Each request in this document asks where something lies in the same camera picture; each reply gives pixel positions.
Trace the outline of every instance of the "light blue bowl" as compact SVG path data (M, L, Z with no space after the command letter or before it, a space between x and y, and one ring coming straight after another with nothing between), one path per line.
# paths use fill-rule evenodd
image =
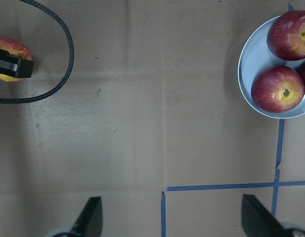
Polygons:
M268 68L285 65L296 69L305 59L285 61L274 56L267 46L267 33L278 18L274 17L259 26L242 49L238 63L238 82L246 101L259 113L275 119L290 119L305 114L305 96L295 108L283 113L270 113L261 109L251 98L251 86L255 76Z

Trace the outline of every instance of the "black braided cable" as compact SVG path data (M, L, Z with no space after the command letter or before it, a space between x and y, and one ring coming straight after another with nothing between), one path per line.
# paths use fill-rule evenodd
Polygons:
M66 26L65 22L52 10L50 10L49 8L47 8L46 6L34 1L34 0L20 0L22 2L25 2L27 4L30 4L42 11L44 11L45 13L47 13L48 15L50 15L52 18L54 18L59 24L60 26L63 28L67 40L68 40L68 45L69 45L69 63L68 63L68 68L67 71L64 75L64 77L60 80L60 82L50 91L42 94L42 95L38 95L38 96L34 96L34 97L29 97L29 98L19 98L19 99L3 99L0 98L0 104L23 104L23 103L31 103L31 102L35 102L35 101L39 101L42 99L45 99L53 94L55 94L68 80L70 73L72 72L73 69L73 65L74 65L74 43L73 43L73 39L72 36L69 32L68 27Z

